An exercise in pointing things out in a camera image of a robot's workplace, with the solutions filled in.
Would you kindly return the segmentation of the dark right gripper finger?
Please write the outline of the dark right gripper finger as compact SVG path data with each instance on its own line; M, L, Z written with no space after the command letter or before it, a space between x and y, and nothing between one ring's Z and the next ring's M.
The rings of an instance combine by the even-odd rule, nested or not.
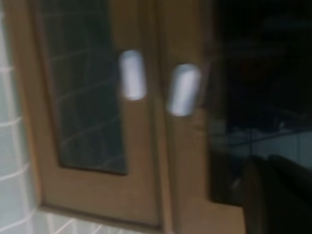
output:
M282 156L248 159L242 179L248 234L310 234L312 172Z

